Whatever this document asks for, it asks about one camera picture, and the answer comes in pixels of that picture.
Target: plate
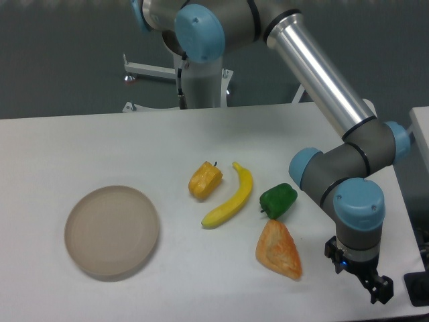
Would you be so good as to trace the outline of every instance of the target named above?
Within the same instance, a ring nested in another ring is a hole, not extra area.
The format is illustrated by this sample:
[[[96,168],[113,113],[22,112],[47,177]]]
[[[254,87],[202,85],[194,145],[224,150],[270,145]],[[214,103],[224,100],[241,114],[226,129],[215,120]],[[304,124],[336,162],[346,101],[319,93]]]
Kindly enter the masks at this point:
[[[74,262],[95,278],[133,272],[154,248],[160,224],[152,202],[128,186],[106,186],[80,200],[64,241]]]

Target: table surface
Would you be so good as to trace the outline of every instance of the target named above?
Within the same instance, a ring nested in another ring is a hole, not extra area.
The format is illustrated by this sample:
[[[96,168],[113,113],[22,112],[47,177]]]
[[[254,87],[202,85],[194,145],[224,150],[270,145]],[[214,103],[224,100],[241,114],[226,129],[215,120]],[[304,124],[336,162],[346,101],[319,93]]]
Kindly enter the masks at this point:
[[[0,121],[1,321],[348,321],[427,313],[411,305],[403,275],[423,271],[392,167],[373,175],[384,191],[378,271],[395,282],[386,305],[369,302],[355,276],[324,257],[334,223],[298,191],[282,220],[303,265],[300,281],[255,259],[267,221],[259,195],[292,184],[302,148],[341,144],[315,104],[230,107]],[[192,173],[218,162],[220,187],[205,202],[188,192]],[[252,196],[214,230],[200,221],[238,187],[231,163],[250,169]],[[64,246],[73,206],[102,186],[139,189],[160,216],[156,248],[142,270],[119,282],[84,274]]]

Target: green bell pepper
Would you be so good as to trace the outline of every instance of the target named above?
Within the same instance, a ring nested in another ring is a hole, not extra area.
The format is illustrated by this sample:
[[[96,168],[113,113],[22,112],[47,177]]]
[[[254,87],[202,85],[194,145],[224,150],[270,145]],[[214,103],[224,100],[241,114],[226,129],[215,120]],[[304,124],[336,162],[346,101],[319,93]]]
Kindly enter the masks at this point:
[[[281,183],[260,196],[261,212],[266,212],[270,219],[277,219],[292,206],[297,197],[298,193],[290,184]]]

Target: bread slice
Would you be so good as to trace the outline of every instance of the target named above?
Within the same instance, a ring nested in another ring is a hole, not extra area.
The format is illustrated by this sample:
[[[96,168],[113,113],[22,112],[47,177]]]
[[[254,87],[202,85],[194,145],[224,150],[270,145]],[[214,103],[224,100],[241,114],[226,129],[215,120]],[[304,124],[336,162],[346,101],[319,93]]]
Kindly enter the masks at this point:
[[[256,246],[256,258],[266,268],[299,279],[302,275],[300,255],[288,228],[276,220],[269,220]]]

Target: yellow bell pepper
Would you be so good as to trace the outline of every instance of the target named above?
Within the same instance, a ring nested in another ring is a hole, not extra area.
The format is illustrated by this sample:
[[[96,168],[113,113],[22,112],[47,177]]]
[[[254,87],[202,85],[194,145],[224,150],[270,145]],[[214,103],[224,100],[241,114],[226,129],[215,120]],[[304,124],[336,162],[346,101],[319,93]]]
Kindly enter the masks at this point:
[[[204,162],[189,181],[189,192],[197,199],[207,198],[222,181],[222,172],[210,162]]]

